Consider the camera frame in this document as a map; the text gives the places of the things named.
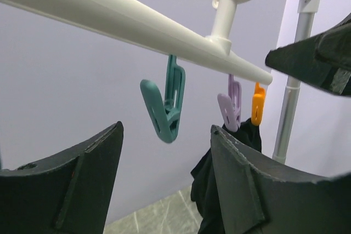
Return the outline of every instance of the floor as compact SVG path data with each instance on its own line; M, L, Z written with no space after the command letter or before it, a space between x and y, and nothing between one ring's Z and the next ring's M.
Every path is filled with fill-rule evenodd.
M106 226L104 234L197 234L202 217L190 200L191 187Z

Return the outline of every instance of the green clothespin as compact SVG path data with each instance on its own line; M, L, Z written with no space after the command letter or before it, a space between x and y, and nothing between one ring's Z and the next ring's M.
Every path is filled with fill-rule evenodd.
M157 136L168 144L178 136L185 87L185 71L177 65L177 57L168 57L165 100L157 85L144 79L140 90Z

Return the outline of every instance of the plastic clothespin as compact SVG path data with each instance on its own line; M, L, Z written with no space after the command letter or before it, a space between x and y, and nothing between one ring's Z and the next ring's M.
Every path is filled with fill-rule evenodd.
M217 100L225 127L236 132L241 119L241 84L234 80L233 75L228 77L228 95L220 93Z
M177 57L168 57L165 100L157 85L144 79L140 90L157 136L168 144L178 136L185 87L185 71L177 65Z
M265 89L259 86L256 82L254 87L254 95L252 97L252 112L251 112L251 123L255 126L259 126L262 121L263 107L265 101Z

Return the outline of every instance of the wall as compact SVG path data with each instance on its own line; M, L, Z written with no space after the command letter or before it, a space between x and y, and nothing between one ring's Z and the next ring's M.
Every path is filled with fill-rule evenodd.
M139 0L205 36L212 0ZM238 55L264 66L274 48L285 0L239 6L231 39ZM55 154L120 120L124 144L107 222L191 183L190 171L210 147L211 124L222 124L217 94L227 76L187 62L179 137L161 142L139 83L163 93L167 56L0 5L0 143L5 168ZM243 118L254 84L243 86Z
M293 42L298 0L287 0L278 46ZM312 35L335 26L351 12L351 0L321 0ZM261 125L263 152L272 156L287 77L272 72ZM351 101L301 85L286 164L332 176L351 170Z

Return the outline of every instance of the orange clothespin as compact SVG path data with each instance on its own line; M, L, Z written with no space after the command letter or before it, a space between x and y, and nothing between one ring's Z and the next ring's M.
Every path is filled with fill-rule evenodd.
M254 95L252 97L252 112L251 112L251 123L255 126L259 126L262 121L263 107L265 100L265 90L259 86L256 82L254 87Z

